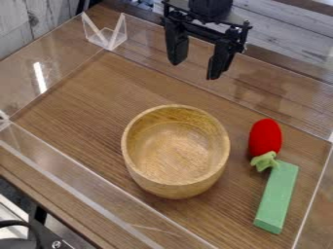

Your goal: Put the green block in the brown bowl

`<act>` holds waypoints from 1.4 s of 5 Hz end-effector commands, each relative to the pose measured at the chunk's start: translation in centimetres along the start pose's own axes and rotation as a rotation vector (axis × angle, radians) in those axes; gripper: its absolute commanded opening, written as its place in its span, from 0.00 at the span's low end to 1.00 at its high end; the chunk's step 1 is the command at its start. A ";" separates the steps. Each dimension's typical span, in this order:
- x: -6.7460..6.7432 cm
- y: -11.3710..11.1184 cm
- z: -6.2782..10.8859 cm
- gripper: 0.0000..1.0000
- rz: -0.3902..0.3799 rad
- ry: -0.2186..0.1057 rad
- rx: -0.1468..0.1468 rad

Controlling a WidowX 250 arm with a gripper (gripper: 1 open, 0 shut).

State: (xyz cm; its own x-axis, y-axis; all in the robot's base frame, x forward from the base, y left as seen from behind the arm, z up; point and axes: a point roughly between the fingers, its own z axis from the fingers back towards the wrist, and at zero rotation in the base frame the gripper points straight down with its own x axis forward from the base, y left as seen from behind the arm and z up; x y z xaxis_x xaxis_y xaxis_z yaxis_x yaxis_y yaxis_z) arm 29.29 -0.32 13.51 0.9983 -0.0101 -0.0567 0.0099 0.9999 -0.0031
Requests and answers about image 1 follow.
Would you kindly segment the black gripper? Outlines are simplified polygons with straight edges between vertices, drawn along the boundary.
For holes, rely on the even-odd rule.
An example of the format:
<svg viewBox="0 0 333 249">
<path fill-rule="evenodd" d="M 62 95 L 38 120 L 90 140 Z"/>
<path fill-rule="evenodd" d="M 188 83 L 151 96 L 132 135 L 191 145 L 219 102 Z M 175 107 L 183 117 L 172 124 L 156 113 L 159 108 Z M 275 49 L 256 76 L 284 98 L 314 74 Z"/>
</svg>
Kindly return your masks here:
<svg viewBox="0 0 333 249">
<path fill-rule="evenodd" d="M 161 3 L 167 18 L 164 30 L 169 63 L 177 65 L 187 58 L 187 31 L 211 43 L 221 38 L 213 44 L 207 70 L 207 79 L 217 79 L 228 69 L 235 52 L 240 53 L 246 48 L 252 28 L 250 21 L 233 13 L 232 0 L 163 0 Z"/>
</svg>

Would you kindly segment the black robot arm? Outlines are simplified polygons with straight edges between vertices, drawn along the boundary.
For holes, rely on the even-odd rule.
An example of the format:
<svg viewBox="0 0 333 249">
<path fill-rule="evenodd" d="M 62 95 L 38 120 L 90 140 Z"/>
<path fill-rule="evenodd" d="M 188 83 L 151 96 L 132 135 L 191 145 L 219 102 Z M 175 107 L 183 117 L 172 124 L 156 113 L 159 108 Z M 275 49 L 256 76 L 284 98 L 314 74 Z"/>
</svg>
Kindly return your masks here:
<svg viewBox="0 0 333 249">
<path fill-rule="evenodd" d="M 165 32 L 167 59 L 172 65 L 188 55 L 188 37 L 213 44 L 207 79 L 228 70 L 235 54 L 246 48 L 251 23 L 231 12 L 232 0 L 163 0 L 161 22 Z"/>
</svg>

